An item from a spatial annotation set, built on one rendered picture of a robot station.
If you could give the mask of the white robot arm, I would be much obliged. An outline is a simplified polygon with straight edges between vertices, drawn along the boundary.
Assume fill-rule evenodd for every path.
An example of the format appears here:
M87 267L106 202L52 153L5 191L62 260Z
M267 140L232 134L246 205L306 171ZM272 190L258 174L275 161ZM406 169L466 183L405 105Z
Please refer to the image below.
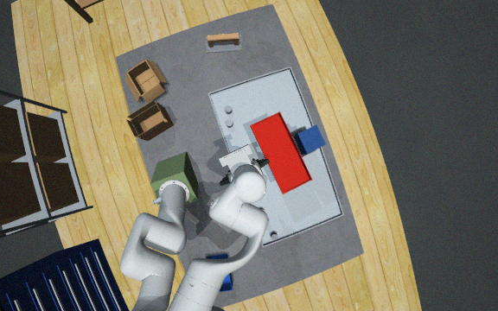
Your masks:
M228 165L233 180L212 202L209 216L247 236L244 247L230 258L194 258L169 305L176 262L163 253L179 254L186 245L184 214L189 189L182 181L165 181L160 186L158 199L152 201L154 205L161 202L157 217L149 213L137 216L120 260L121 272L142 282L131 311L166 311L168 308L168 311L225 311L213 306L222 283L228 274L255 255L268 224L266 212L250 204L263 198L266 183L248 158L252 153L249 145L230 153L219 160L222 167Z

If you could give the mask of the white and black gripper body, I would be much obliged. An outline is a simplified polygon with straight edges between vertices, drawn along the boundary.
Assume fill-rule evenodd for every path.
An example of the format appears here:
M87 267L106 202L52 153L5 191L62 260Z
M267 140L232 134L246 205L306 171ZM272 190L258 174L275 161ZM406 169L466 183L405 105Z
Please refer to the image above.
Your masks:
M260 174L263 176L263 172L262 172L262 169L261 167L259 166L258 162L257 161L251 161L251 164L260 172ZM228 173L228 177L230 178L230 183L232 182L232 179L233 179L233 175L231 172Z

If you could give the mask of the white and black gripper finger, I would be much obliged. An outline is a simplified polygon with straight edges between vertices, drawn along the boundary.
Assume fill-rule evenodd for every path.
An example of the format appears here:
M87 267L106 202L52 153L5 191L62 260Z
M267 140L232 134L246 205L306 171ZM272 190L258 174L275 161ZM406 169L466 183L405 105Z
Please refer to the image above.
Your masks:
M223 186L223 185L226 185L228 183L230 183L229 179L228 179L228 174L226 174L226 177L222 179L222 181L220 181L220 185Z
M254 161L255 159L253 158L252 160ZM269 163L269 160L268 160L268 159L265 159L265 160L264 160L264 159L261 159L261 160L257 159L257 160L255 160L255 161L257 161L257 162L258 162L258 164L259 164L259 166L260 166L261 168L262 168L262 167L264 167L264 165L266 165L266 164L268 164L268 163Z

